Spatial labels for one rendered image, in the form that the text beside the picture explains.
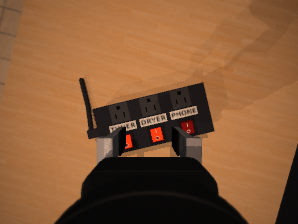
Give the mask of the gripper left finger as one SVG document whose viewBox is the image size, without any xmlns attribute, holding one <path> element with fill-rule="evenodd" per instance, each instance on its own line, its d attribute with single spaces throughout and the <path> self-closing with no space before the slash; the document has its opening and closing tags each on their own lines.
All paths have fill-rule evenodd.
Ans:
<svg viewBox="0 0 298 224">
<path fill-rule="evenodd" d="M 126 147 L 126 127 L 118 127 L 107 136 L 97 138 L 97 164 L 108 157 L 121 156 Z"/>
</svg>

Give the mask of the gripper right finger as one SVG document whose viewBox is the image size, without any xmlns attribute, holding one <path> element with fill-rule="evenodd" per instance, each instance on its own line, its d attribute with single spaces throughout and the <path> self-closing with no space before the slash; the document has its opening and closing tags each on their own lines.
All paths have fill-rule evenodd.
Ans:
<svg viewBox="0 0 298 224">
<path fill-rule="evenodd" d="M 202 138 L 172 127 L 172 148 L 177 156 L 195 158 L 202 164 Z"/>
</svg>

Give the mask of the black power strip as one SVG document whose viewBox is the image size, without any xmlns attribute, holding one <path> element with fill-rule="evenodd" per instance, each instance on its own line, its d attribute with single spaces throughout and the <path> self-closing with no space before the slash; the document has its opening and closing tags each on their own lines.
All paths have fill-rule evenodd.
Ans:
<svg viewBox="0 0 298 224">
<path fill-rule="evenodd" d="M 203 82 L 95 108 L 95 129 L 84 79 L 79 82 L 86 107 L 88 139 L 126 127 L 123 153 L 172 142 L 172 127 L 179 127 L 191 136 L 215 131 Z"/>
</svg>

